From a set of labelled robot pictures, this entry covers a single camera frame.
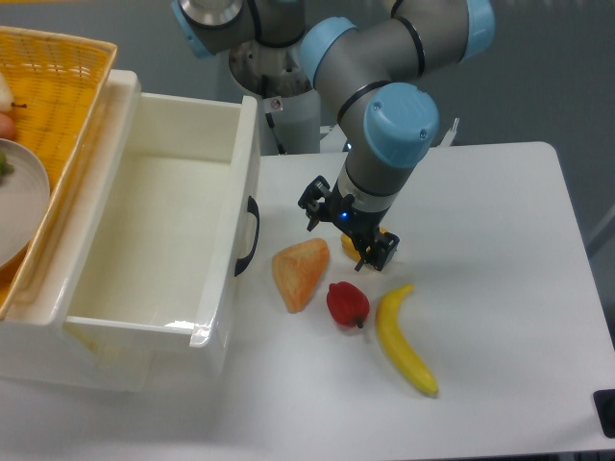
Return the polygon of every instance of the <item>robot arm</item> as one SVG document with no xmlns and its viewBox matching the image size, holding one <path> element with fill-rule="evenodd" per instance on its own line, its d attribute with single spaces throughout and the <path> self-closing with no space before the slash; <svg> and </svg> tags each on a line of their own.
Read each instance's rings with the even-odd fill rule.
<svg viewBox="0 0 615 461">
<path fill-rule="evenodd" d="M 398 0 L 391 19 L 370 30 L 330 18 L 304 38 L 306 73 L 352 149 L 333 189 L 318 177 L 299 206 L 309 231 L 332 222 L 352 239 L 357 270 L 382 270 L 395 253 L 399 238 L 379 223 L 438 130 L 431 97 L 403 82 L 475 55 L 494 32 L 488 0 Z"/>
<path fill-rule="evenodd" d="M 299 42 L 306 27 L 304 0 L 172 0 L 173 12 L 198 56 L 246 41 L 271 48 Z"/>
<path fill-rule="evenodd" d="M 359 32 L 345 18 L 329 18 L 305 37 L 304 0 L 173 0 L 173 10 L 193 51 L 200 56 L 255 41 L 255 83 L 247 89 L 267 97 L 266 83 L 286 75 L 285 49 L 303 38 L 300 61 L 349 139 L 352 149 L 333 189 L 316 178 L 299 206 L 311 231 L 332 222 L 353 241 L 357 265 L 382 270 L 399 238 L 379 224 L 435 137 L 439 116 L 429 95 L 406 82 L 483 51 L 495 34 L 489 0 L 391 0 L 391 18 Z M 293 82 L 300 82 L 291 75 Z M 280 93 L 283 85 L 273 85 Z"/>
</svg>

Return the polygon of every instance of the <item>blue joint cap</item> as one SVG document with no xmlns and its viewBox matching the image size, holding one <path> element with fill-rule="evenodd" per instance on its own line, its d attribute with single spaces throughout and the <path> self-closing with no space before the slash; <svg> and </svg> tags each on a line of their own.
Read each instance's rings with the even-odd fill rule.
<svg viewBox="0 0 615 461">
<path fill-rule="evenodd" d="M 468 44 L 463 59 L 483 52 L 496 34 L 496 17 L 489 0 L 467 0 L 468 2 Z"/>
<path fill-rule="evenodd" d="M 413 168 L 430 149 L 439 119 L 429 94 L 410 84 L 389 84 L 368 103 L 363 130 L 380 160 L 395 168 Z"/>
<path fill-rule="evenodd" d="M 331 45 L 346 31 L 356 29 L 345 17 L 330 17 L 316 24 L 304 37 L 299 58 L 311 85 L 314 86 L 316 71 Z"/>
<path fill-rule="evenodd" d="M 175 14 L 177 22 L 182 28 L 182 32 L 184 33 L 185 39 L 188 41 L 188 45 L 190 46 L 190 49 L 192 50 L 194 56 L 196 56 L 197 58 L 209 58 L 210 56 L 213 56 L 211 51 L 206 48 L 203 42 L 199 40 L 196 35 L 194 35 L 194 32 L 192 31 L 190 24 L 188 24 L 187 19 L 182 13 L 182 10 L 177 0 L 173 0 L 173 2 L 171 2 L 171 9 Z"/>
</svg>

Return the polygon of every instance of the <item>yellow banana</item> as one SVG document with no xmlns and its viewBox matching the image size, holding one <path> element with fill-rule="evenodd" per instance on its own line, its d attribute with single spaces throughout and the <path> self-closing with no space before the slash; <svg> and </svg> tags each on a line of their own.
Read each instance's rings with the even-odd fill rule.
<svg viewBox="0 0 615 461">
<path fill-rule="evenodd" d="M 376 332 L 384 352 L 389 356 L 402 374 L 421 392 L 435 397 L 438 383 L 428 366 L 404 338 L 397 322 L 402 301 L 414 285 L 408 283 L 386 293 L 376 311 Z"/>
</svg>

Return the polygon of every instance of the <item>toy fruit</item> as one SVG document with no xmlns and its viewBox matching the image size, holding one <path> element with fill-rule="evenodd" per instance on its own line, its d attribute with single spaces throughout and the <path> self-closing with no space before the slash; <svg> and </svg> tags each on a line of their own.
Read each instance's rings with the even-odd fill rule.
<svg viewBox="0 0 615 461">
<path fill-rule="evenodd" d="M 421 392 L 435 397 L 438 383 L 425 362 L 404 338 L 397 323 L 402 301 L 414 289 L 409 283 L 386 293 L 376 312 L 376 332 L 384 352 L 402 374 Z"/>
<path fill-rule="evenodd" d="M 306 308 L 328 264 L 329 247 L 322 238 L 298 243 L 273 256 L 273 279 L 288 312 L 301 312 Z"/>
<path fill-rule="evenodd" d="M 0 113 L 0 139 L 3 138 L 15 139 L 15 122 L 8 115 Z"/>
<path fill-rule="evenodd" d="M 380 228 L 380 231 L 382 233 L 388 232 L 388 230 L 386 230 L 385 228 Z M 342 242 L 342 250 L 344 251 L 346 256 L 349 257 L 354 262 L 359 262 L 359 260 L 361 259 L 361 256 L 358 253 L 358 251 L 355 249 L 355 245 L 353 244 L 353 241 L 351 240 L 351 238 L 345 233 L 342 233 L 340 236 L 340 240 Z"/>
<path fill-rule="evenodd" d="M 329 285 L 327 307 L 333 319 L 343 327 L 363 328 L 369 314 L 367 297 L 347 281 Z"/>
<path fill-rule="evenodd" d="M 9 84 L 4 78 L 4 75 L 2 75 L 2 72 L 0 72 L 0 112 L 8 112 L 11 110 L 13 102 L 14 99 Z"/>
</svg>

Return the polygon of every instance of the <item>white plate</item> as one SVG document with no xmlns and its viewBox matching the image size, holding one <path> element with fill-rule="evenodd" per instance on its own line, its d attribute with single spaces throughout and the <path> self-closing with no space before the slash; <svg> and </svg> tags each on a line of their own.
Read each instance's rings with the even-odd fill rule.
<svg viewBox="0 0 615 461">
<path fill-rule="evenodd" d="M 0 139 L 0 152 L 14 172 L 0 179 L 0 267 L 15 257 L 34 236 L 49 204 L 49 178 L 32 152 Z"/>
</svg>

